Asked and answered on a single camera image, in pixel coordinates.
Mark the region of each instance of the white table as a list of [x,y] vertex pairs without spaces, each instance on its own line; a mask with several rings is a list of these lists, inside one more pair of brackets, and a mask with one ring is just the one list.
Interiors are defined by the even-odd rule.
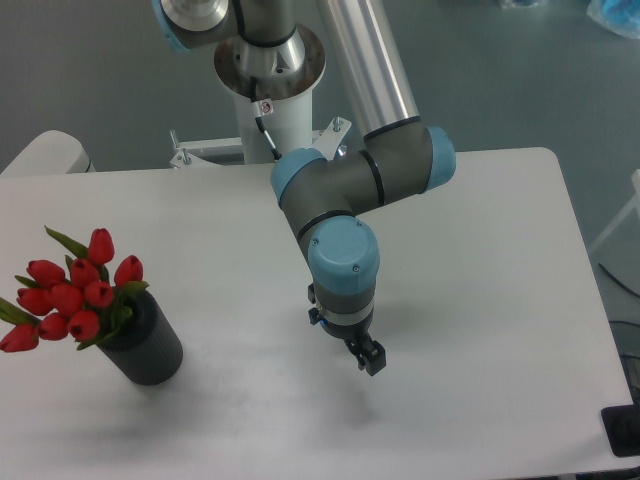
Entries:
[[[130,384],[97,349],[0,357],[0,478],[516,478],[637,466],[600,420],[630,396],[555,156],[459,155],[450,184],[363,216],[382,265],[376,377],[306,311],[270,166],[0,180],[0,295],[62,261],[43,224],[107,227],[185,347]],[[0,326],[4,333],[8,328]]]

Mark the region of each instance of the green leaf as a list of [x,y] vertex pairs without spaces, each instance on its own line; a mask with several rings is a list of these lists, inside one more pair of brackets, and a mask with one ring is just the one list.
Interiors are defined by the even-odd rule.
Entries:
[[69,270],[69,275],[71,275],[71,265],[73,264],[73,258],[71,258],[69,255],[65,255],[64,263],[67,264],[67,270]]
[[133,297],[148,287],[149,284],[144,280],[142,282],[127,282],[122,286],[122,292],[128,297]]
[[102,265],[98,268],[98,273],[100,274],[100,280],[109,283],[109,270],[107,270],[107,267]]
[[80,344],[78,345],[76,350],[81,351],[81,350],[84,350],[85,348],[89,348],[92,345],[100,345],[101,343],[104,343],[104,342],[109,341],[112,338],[116,337],[119,333],[120,333],[120,329],[117,329],[117,330],[114,330],[112,332],[107,333],[106,335],[98,335],[93,340],[87,340],[86,342],[80,342]]
[[21,275],[16,275],[15,278],[27,288],[40,288],[40,285],[38,285],[38,282],[35,280],[31,280],[30,278],[23,277]]
[[0,298],[0,319],[12,325],[38,325],[40,323],[36,317],[20,310],[4,298]]
[[133,315],[133,310],[131,310],[131,307],[121,306],[114,309],[113,313],[111,314],[111,329],[119,329],[127,320],[131,318],[131,315]]
[[56,240],[60,245],[69,250],[78,258],[87,258],[88,249],[80,242],[76,242],[72,238],[67,237],[65,234],[56,232],[55,230],[44,226],[44,229],[47,231],[47,234]]
[[117,289],[117,287],[114,288],[113,290],[114,290],[113,302],[111,302],[111,305],[109,305],[109,307],[105,311],[103,311],[103,313],[105,314],[105,318],[104,318],[105,332],[111,332],[116,328],[117,325],[115,324],[115,321],[114,321],[115,312],[119,308],[122,308],[122,305],[124,304],[124,295],[122,295],[122,293]]

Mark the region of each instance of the blue plastic bag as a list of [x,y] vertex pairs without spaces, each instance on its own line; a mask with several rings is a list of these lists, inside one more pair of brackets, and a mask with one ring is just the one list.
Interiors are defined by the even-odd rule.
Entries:
[[640,38],[640,0],[591,0],[587,13],[618,35]]

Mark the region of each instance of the black object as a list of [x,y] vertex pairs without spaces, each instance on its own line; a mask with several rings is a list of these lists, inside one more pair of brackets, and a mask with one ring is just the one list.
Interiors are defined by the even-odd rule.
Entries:
[[[316,296],[313,284],[307,290],[309,302],[316,303]],[[387,365],[387,356],[384,347],[371,338],[368,333],[369,326],[373,320],[373,311],[367,317],[349,326],[335,325],[320,315],[317,308],[309,310],[309,320],[311,325],[320,323],[323,330],[335,338],[344,341],[349,352],[356,357],[358,368],[365,370],[372,377]]]
[[127,302],[134,321],[98,348],[138,385],[157,385],[172,377],[182,363],[182,344],[155,298],[143,291]]
[[634,292],[633,290],[631,290],[629,287],[627,287],[624,283],[622,283],[620,280],[618,280],[609,270],[607,270],[604,265],[602,265],[601,263],[598,264],[598,266],[602,269],[602,271],[605,273],[605,275],[607,277],[609,277],[611,279],[611,281],[613,283],[615,283],[616,285],[618,285],[620,288],[622,288],[625,292],[627,292],[629,295],[632,295],[636,298],[640,298],[640,294],[637,292]]
[[602,410],[602,421],[616,457],[640,455],[640,410],[635,405],[608,407]]

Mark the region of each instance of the tulip bouquet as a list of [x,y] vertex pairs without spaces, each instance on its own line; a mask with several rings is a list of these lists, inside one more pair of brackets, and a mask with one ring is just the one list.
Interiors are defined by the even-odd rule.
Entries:
[[100,345],[118,336],[132,321],[127,300],[142,292],[142,263],[134,255],[125,258],[109,283],[105,266],[114,257],[111,235],[104,228],[93,231],[89,246],[45,226],[49,236],[73,257],[66,255],[66,272],[48,260],[29,262],[29,277],[16,275],[25,288],[16,302],[22,309],[0,298],[0,319],[14,325],[0,341],[0,350],[32,350],[42,340],[61,340],[71,334],[78,350]]

